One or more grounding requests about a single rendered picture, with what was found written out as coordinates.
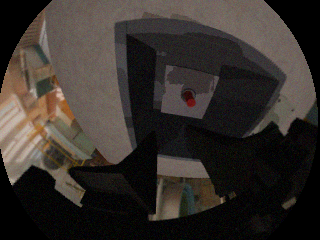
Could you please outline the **dark red peg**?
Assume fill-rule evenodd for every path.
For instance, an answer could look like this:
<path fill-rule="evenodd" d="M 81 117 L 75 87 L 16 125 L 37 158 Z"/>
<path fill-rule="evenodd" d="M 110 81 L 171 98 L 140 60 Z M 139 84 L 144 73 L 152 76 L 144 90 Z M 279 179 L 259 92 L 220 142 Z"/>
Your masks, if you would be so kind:
<path fill-rule="evenodd" d="M 183 95 L 184 95 L 185 101 L 187 101 L 188 107 L 193 107 L 193 105 L 196 105 L 195 99 L 193 99 L 193 95 L 191 91 L 185 91 Z"/>

